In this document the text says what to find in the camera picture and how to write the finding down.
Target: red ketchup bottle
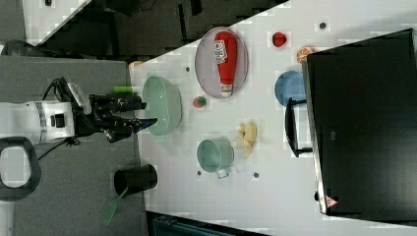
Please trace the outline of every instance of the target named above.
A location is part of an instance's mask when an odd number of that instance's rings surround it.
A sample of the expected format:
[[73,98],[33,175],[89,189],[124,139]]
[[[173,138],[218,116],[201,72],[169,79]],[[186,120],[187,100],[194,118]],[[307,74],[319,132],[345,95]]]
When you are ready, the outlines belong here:
[[233,92],[237,59],[237,43],[233,33],[222,31],[215,36],[214,55],[220,75],[221,95],[229,97]]

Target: table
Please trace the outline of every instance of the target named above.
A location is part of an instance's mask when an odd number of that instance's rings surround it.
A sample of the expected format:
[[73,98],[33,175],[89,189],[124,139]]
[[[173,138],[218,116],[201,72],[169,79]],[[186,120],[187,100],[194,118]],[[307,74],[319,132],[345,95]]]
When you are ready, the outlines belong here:
[[89,2],[91,0],[53,0],[47,7],[44,0],[23,0],[27,42],[37,46],[46,41]]
[[[417,2],[412,0],[331,3],[292,0],[230,27],[243,38],[248,49],[247,81],[228,99],[210,98],[203,110],[191,104],[194,97],[205,94],[194,71],[198,41],[131,68],[133,85],[141,87],[149,76],[159,75],[177,85],[183,102],[183,120],[164,142],[157,141],[148,131],[139,134],[141,161],[154,165],[158,173],[156,188],[146,191],[147,210],[267,235],[417,233],[417,229],[406,226],[320,214],[313,198],[314,159],[310,154],[296,158],[286,141],[285,108],[275,100],[273,86],[283,72],[301,71],[296,61],[299,48],[331,48],[417,28]],[[319,29],[321,22],[328,27]],[[288,35],[282,48],[275,48],[270,40],[276,31]],[[297,111],[300,148],[310,147],[307,111]],[[225,179],[218,180],[204,171],[198,176],[199,142],[218,136],[232,141],[239,123],[249,120],[259,127],[253,153],[244,158],[242,150],[235,150],[232,173]],[[387,227],[397,229],[379,229]]]

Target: blue bowl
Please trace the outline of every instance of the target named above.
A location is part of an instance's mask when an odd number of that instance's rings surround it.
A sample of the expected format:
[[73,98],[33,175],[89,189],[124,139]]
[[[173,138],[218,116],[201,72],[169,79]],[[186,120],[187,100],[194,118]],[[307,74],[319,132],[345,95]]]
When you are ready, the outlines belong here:
[[288,99],[306,99],[303,74],[296,71],[288,71],[278,77],[275,83],[275,97],[279,103],[286,106]]

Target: black cup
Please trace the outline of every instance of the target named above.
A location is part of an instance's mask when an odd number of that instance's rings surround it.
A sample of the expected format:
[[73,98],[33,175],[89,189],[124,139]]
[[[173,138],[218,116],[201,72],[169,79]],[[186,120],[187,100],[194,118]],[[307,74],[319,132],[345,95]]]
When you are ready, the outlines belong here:
[[126,188],[128,188],[128,191],[124,197],[153,189],[156,183],[156,170],[150,164],[127,170],[118,170],[114,174],[114,188],[119,196]]

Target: small red object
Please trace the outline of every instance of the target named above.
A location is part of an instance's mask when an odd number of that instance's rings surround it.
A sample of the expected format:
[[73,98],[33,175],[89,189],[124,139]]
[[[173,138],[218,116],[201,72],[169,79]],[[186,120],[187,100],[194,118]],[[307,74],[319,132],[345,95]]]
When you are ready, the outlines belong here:
[[286,36],[282,32],[276,32],[272,36],[272,41],[275,47],[281,47],[286,42]]
[[202,108],[207,104],[206,98],[203,96],[198,96],[193,100],[193,105],[197,108]]

